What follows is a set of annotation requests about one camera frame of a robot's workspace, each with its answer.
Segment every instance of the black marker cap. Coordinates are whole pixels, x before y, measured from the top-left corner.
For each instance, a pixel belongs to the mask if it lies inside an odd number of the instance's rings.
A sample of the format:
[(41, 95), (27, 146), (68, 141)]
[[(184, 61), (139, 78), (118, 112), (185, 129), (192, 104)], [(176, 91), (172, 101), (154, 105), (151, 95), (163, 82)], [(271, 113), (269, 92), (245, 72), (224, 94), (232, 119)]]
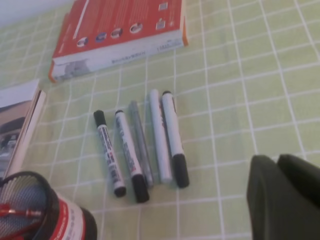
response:
[(162, 93), (162, 96), (163, 95), (165, 95), (165, 94), (172, 94), (170, 91), (164, 91), (163, 93)]
[(185, 155), (174, 155), (172, 158), (172, 167), (178, 187), (181, 189), (188, 187), (190, 182)]
[(122, 110), (117, 110), (114, 115), (117, 115), (118, 113), (123, 113), (123, 112), (124, 111), (122, 111)]
[(121, 198), (127, 194), (127, 189), (125, 186), (118, 187), (114, 190), (114, 195), (117, 198)]
[(93, 113), (93, 116), (94, 116), (96, 127), (99, 127), (100, 125), (107, 125), (104, 111), (97, 110)]
[(149, 193), (145, 178), (142, 174), (137, 174), (132, 177), (132, 185), (135, 194), (135, 199), (138, 204), (149, 201)]

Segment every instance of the gray marker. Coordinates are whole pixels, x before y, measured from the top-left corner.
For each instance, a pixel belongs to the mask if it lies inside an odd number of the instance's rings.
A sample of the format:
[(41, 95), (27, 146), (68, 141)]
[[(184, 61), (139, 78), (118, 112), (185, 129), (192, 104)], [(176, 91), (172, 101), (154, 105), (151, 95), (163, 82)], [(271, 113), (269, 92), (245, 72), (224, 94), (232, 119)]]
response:
[(142, 128), (141, 119), (139, 116), (139, 109), (136, 101), (132, 101), (130, 104), (130, 112), (134, 124), (136, 137), (138, 140), (138, 147), (140, 151), (140, 165), (148, 188), (154, 186), (154, 177), (152, 175), (152, 169), (149, 161), (149, 154), (146, 145), (145, 134)]

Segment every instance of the can label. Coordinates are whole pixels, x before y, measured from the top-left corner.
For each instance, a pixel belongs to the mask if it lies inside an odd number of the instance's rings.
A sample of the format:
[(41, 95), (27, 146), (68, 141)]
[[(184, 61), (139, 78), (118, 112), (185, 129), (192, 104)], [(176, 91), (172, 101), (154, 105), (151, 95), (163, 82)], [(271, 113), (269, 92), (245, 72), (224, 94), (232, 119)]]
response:
[(59, 218), (50, 240), (84, 240), (85, 220), (81, 208), (57, 193)]

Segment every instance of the table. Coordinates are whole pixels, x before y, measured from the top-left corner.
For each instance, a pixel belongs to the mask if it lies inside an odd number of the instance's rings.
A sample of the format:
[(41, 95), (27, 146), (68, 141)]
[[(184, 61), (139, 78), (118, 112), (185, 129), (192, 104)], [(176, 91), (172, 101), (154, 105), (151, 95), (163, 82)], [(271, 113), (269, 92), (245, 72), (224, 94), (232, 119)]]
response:
[[(320, 163), (319, 0), (187, 0), (189, 46), (51, 84), (67, 4), (0, 29), (0, 86), (47, 92), (24, 170), (89, 209), (100, 240), (249, 240), (252, 155)], [(139, 103), (154, 176), (151, 89), (174, 93), (190, 186), (157, 185), (137, 205), (114, 114)], [(116, 199), (93, 112), (104, 110), (128, 194)]]

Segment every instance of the marker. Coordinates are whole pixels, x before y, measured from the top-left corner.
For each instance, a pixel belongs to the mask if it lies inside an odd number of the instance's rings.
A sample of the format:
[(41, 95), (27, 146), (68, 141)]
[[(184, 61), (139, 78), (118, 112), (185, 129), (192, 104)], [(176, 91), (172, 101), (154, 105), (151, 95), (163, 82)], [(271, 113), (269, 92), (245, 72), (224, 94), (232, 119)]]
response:
[(142, 167), (142, 172), (148, 188), (152, 188), (154, 186), (154, 177), (152, 175), (152, 169), (149, 161), (149, 154), (147, 150), (145, 134), (142, 128), (141, 119), (139, 116), (138, 104), (136, 101), (131, 102), (130, 111), (133, 119), (136, 137), (138, 140), (138, 147), (140, 150), (140, 165)]
[(118, 198), (121, 198), (126, 195), (127, 190), (124, 179), (121, 175), (115, 151), (110, 141), (105, 114), (103, 111), (98, 110), (93, 113), (93, 116), (102, 142), (104, 157), (108, 165), (109, 174), (113, 182), (114, 194)]
[(165, 132), (164, 119), (162, 117), (161, 105), (159, 102), (159, 92), (154, 89), (150, 92), (150, 109), (154, 132), (156, 158), (160, 172), (161, 182), (164, 184), (172, 181), (172, 172), (169, 160), (169, 150)]
[(122, 110), (115, 112), (115, 123), (122, 139), (122, 147), (129, 167), (135, 199), (137, 203), (145, 203), (150, 197), (144, 175), (137, 159), (135, 145), (131, 137), (126, 115)]
[(166, 130), (170, 143), (174, 176), (179, 188), (185, 188), (190, 184), (187, 162), (179, 133), (179, 123), (174, 96), (170, 91), (165, 91), (163, 93), (162, 106), (164, 111)]

